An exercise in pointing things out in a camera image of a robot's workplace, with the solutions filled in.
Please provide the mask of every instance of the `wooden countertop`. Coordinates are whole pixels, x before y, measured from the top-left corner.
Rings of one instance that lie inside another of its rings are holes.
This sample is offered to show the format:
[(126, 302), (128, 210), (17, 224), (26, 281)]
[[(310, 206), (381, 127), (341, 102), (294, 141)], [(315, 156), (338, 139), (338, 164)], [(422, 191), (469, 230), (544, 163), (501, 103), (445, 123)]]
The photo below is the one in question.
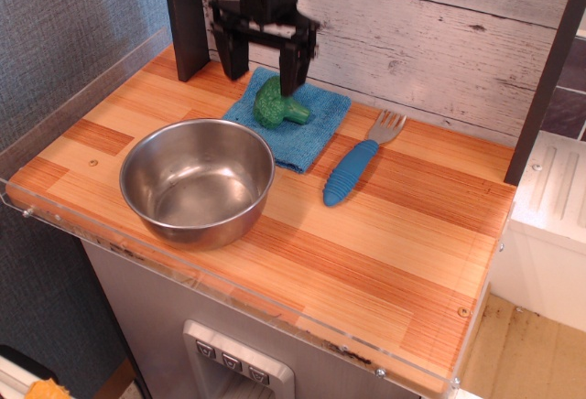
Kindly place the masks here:
[(421, 394), (442, 395), (515, 193), (503, 183), (512, 149), (407, 120), (351, 196), (327, 208), (327, 177), (377, 116), (353, 103), (306, 174), (277, 170), (263, 216), (242, 240), (204, 253), (165, 245), (125, 204), (120, 166), (164, 125), (221, 117), (249, 77), (230, 82), (210, 63), (179, 82), (167, 49), (6, 190), (82, 238), (368, 370), (385, 367)]

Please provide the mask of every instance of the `stainless steel bowl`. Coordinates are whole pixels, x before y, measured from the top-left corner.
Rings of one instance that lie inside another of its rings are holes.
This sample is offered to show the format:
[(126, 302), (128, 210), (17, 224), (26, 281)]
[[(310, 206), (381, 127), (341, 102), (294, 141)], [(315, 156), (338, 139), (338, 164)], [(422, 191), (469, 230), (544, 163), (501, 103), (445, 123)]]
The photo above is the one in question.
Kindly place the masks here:
[(132, 210), (171, 243), (213, 249), (256, 223), (275, 175), (256, 132), (216, 119), (179, 122), (141, 140), (120, 171)]

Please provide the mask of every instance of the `green broccoli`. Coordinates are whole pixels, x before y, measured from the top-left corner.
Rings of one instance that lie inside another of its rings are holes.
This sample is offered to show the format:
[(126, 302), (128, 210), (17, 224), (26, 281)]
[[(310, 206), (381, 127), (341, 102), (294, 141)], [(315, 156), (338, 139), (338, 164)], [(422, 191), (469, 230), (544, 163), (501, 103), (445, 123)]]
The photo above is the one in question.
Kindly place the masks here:
[(293, 97), (281, 95), (281, 81), (271, 77), (258, 90), (253, 108), (255, 120), (266, 129), (275, 129), (283, 120), (305, 124), (310, 111)]

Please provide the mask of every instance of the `blue towel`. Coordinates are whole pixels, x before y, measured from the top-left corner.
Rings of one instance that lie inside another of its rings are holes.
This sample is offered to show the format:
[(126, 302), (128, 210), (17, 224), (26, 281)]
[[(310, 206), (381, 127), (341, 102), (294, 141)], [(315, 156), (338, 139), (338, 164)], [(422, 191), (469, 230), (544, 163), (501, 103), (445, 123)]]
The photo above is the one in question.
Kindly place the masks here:
[(275, 129), (266, 129), (253, 116), (255, 97), (263, 84), (277, 75), (271, 70), (257, 68), (242, 99), (223, 118), (243, 124), (263, 136), (278, 166), (305, 173), (348, 113), (351, 100), (305, 83), (293, 98), (311, 111), (308, 122), (301, 125), (286, 120)]

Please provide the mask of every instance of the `blue ribbed handle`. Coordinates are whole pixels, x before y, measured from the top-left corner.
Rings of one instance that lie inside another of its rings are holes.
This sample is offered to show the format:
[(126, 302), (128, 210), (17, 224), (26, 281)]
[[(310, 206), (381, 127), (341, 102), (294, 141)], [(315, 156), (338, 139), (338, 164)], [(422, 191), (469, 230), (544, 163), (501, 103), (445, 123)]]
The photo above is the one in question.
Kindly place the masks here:
[(364, 140), (354, 146), (331, 172), (323, 189), (323, 203), (331, 207), (346, 198), (377, 150), (375, 140)]

